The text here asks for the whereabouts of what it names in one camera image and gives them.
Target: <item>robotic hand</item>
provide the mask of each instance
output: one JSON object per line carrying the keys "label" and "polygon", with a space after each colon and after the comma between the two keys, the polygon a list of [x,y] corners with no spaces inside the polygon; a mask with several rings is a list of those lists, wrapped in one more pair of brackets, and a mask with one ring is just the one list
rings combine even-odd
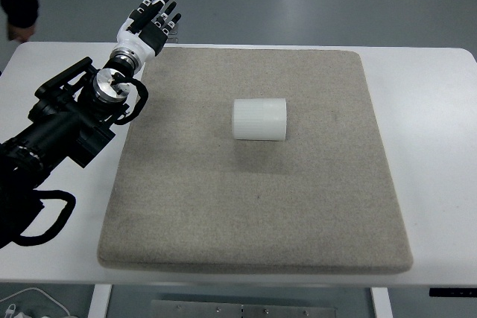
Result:
{"label": "robotic hand", "polygon": [[[28,114],[33,124],[0,144],[0,248],[10,242],[21,246],[44,244],[65,226],[75,197],[64,191],[35,188],[66,157],[86,167],[115,136],[110,127],[126,124],[141,112],[148,91],[133,76],[161,52],[169,31],[180,19],[178,13],[168,20],[175,2],[161,13],[169,1],[144,0],[129,15],[102,69],[95,69],[86,57],[35,92],[39,101]],[[81,74],[76,83],[70,84]],[[127,115],[130,84],[137,88],[139,101]],[[46,199],[66,201],[60,216],[45,233],[22,236],[43,209],[40,200]]]}

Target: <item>metal plate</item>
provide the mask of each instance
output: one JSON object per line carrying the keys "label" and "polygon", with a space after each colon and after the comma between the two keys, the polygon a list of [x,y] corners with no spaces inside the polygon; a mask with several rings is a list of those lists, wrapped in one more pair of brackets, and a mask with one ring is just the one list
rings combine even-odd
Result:
{"label": "metal plate", "polygon": [[153,318],[336,318],[332,308],[240,305],[213,302],[151,302]]}

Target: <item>white cable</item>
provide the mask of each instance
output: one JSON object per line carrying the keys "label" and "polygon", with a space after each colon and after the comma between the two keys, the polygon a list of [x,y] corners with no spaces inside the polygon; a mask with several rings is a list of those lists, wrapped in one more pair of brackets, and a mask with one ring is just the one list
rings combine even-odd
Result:
{"label": "white cable", "polygon": [[53,303],[56,303],[58,305],[58,307],[62,308],[66,314],[68,314],[69,316],[71,316],[71,314],[69,313],[69,311],[66,309],[66,307],[64,305],[62,305],[61,303],[59,303],[56,299],[54,299],[53,297],[51,297],[49,294],[47,294],[44,290],[40,290],[39,288],[36,288],[36,287],[30,287],[30,288],[25,288],[24,290],[19,290],[18,292],[12,294],[11,296],[8,296],[6,298],[2,298],[0,299],[0,302],[4,302],[6,301],[7,299],[10,299],[14,296],[18,296],[20,293],[24,293],[26,292],[27,290],[36,290],[40,293],[43,293],[46,298],[50,299]]}
{"label": "white cable", "polygon": [[16,306],[14,304],[11,304],[8,306],[8,309],[5,311],[5,318],[12,318],[13,315],[15,314],[16,311]]}

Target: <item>felt mat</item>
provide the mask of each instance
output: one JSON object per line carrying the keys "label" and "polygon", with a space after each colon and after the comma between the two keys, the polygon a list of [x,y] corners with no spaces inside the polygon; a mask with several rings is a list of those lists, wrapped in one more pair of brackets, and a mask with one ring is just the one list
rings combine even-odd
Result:
{"label": "felt mat", "polygon": [[[412,257],[359,55],[165,48],[130,125],[106,267],[398,273]],[[285,141],[232,138],[236,98],[286,98]]]}

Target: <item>gray floor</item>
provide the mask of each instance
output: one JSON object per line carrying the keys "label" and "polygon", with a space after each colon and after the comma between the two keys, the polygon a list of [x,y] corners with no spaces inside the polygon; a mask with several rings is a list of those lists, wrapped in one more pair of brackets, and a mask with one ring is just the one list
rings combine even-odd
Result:
{"label": "gray floor", "polygon": [[[40,0],[31,40],[114,42],[140,1]],[[183,14],[179,43],[456,47],[477,57],[477,0],[176,1]],[[5,21],[0,12],[0,24]],[[0,36],[0,69],[16,46]],[[79,302],[88,300],[89,294],[70,289]]]}

